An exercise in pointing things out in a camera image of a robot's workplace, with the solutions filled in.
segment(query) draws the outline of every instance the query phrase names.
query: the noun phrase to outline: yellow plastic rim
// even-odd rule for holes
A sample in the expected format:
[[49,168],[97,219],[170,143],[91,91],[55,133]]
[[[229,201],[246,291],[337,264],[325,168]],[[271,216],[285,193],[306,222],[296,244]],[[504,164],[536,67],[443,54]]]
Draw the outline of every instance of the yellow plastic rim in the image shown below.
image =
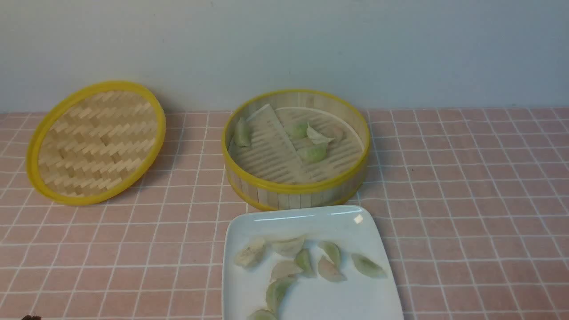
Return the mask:
[[[129,91],[134,92],[146,99],[152,105],[152,108],[156,114],[156,120],[158,123],[156,142],[152,146],[152,149],[148,153],[148,156],[142,161],[141,165],[131,175],[129,175],[126,179],[121,181],[118,185],[110,190],[97,195],[86,197],[64,196],[52,191],[41,179],[38,166],[40,147],[42,146],[42,142],[46,137],[47,132],[55,123],[55,121],[57,121],[57,119],[69,108],[73,107],[79,101],[86,99],[87,97],[105,91]],[[165,136],[166,117],[164,115],[164,110],[160,106],[160,103],[156,97],[152,94],[152,92],[150,92],[150,90],[142,85],[128,81],[106,81],[97,83],[83,88],[65,98],[65,100],[55,106],[55,108],[53,108],[40,122],[28,146],[28,151],[26,154],[26,171],[33,187],[44,196],[52,199],[55,202],[69,206],[88,206],[90,204],[103,202],[118,195],[119,193],[125,191],[128,187],[132,186],[138,179],[140,179],[158,156],[160,148],[162,148],[162,143],[164,142]]]
[[353,175],[358,173],[362,169],[362,167],[367,165],[370,138],[368,138],[367,143],[364,145],[364,152],[362,153],[361,158],[357,161],[356,165],[354,165],[352,168],[350,168],[350,170],[347,170],[346,172],[344,172],[344,173],[342,173],[342,174],[340,174],[334,178],[324,180],[321,182],[317,182],[317,183],[307,183],[307,184],[275,183],[275,182],[271,182],[271,181],[267,181],[267,180],[257,178],[255,176],[249,174],[247,171],[243,170],[241,167],[239,167],[235,163],[235,161],[231,158],[231,156],[229,155],[229,151],[227,150],[225,137],[227,134],[228,125],[231,123],[232,119],[237,114],[239,114],[240,111],[242,111],[244,108],[246,108],[251,102],[258,100],[258,99],[261,99],[261,98],[264,98],[264,97],[267,97],[267,96],[277,95],[280,93],[289,93],[289,92],[313,93],[316,95],[321,95],[321,96],[331,98],[331,99],[336,100],[337,102],[345,105],[351,111],[353,111],[355,114],[357,114],[357,116],[361,119],[361,121],[363,123],[365,123],[365,126],[364,126],[365,131],[366,131],[367,136],[369,137],[369,128],[368,128],[368,124],[367,124],[367,121],[365,120],[364,116],[362,116],[361,113],[354,106],[352,106],[351,104],[347,103],[346,101],[344,101],[344,100],[342,100],[342,99],[340,99],[334,95],[331,95],[331,94],[326,93],[326,92],[311,90],[311,89],[284,89],[284,90],[273,91],[273,92],[265,93],[264,95],[257,96],[255,98],[245,102],[237,110],[235,110],[231,114],[231,116],[229,117],[229,121],[225,124],[225,127],[223,128],[223,135],[221,136],[221,144],[222,144],[222,149],[223,149],[222,152],[223,152],[223,157],[225,159],[225,165],[226,166],[229,166],[241,179],[243,179],[248,184],[253,185],[253,186],[257,186],[257,187],[262,188],[264,190],[271,191],[271,192],[277,192],[277,193],[286,193],[286,194],[310,194],[310,193],[316,193],[316,192],[328,190],[330,188],[336,187],[336,186],[344,183],[346,180],[348,180]]
[[[243,199],[243,201],[245,201],[246,203],[249,203],[251,206],[261,210],[261,211],[277,211],[280,210],[279,208],[273,208],[273,207],[269,207],[266,206],[262,203],[259,203],[253,199],[251,199],[251,197],[249,197],[248,195],[244,194],[241,190],[239,190],[239,188],[237,188],[234,184],[233,181],[231,180],[230,176],[227,176],[227,181],[229,182],[229,184],[231,185],[231,188],[233,189],[233,191],[235,191],[235,193],[241,197],[241,199]],[[340,204],[344,204],[346,203],[349,199],[351,199],[354,194],[356,194],[357,190],[360,188],[361,184],[363,183],[360,182],[356,188],[354,188],[353,191],[351,191],[348,195],[346,195],[345,197],[341,198],[340,200],[330,204],[330,206],[338,206]]]

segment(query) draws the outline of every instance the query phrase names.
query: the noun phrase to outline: white plate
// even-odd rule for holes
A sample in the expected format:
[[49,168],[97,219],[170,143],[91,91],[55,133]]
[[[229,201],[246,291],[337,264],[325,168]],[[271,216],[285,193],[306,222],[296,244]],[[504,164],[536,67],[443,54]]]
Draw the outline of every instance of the white plate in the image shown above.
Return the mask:
[[[266,309],[265,291],[273,266],[285,259],[270,248],[260,266],[245,270],[233,264],[233,257],[251,238],[289,239],[307,235],[312,266],[324,251],[319,240],[335,242],[342,250],[341,272],[346,281],[331,283],[324,278],[299,277],[281,304],[279,320],[390,319],[403,320],[401,302],[393,273],[377,227],[365,209],[334,206],[262,212],[242,215],[229,225],[223,260],[224,320],[245,320],[258,309]],[[377,262],[387,279],[372,279],[353,266],[350,253],[362,253]]]

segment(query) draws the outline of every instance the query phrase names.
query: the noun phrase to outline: light blue wall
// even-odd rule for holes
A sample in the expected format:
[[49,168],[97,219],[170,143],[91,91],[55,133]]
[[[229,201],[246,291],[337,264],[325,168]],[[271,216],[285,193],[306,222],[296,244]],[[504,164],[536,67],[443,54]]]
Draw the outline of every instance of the light blue wall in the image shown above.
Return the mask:
[[0,112],[108,79],[185,110],[288,87],[367,108],[569,105],[569,0],[0,1]]

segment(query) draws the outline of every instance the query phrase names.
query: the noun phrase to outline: pink tiled countertop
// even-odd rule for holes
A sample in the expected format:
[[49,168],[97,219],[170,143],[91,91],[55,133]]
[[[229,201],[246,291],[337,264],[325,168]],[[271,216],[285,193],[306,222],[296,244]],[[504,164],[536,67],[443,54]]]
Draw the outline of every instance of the pink tiled countertop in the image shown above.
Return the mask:
[[[350,203],[377,222],[406,319],[569,319],[569,108],[364,115]],[[144,178],[81,208],[27,181],[41,116],[0,115],[0,319],[220,319],[225,231],[255,211],[224,177],[229,113],[168,115]]]

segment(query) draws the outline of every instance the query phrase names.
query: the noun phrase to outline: bamboo steamer lid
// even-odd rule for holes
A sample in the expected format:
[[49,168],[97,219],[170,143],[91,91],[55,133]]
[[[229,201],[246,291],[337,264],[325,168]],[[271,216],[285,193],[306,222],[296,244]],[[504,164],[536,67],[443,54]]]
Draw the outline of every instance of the bamboo steamer lid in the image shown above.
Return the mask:
[[28,148],[28,176],[54,201],[102,202],[148,170],[165,133],[164,112],[148,89],[99,83],[69,96],[40,123]]

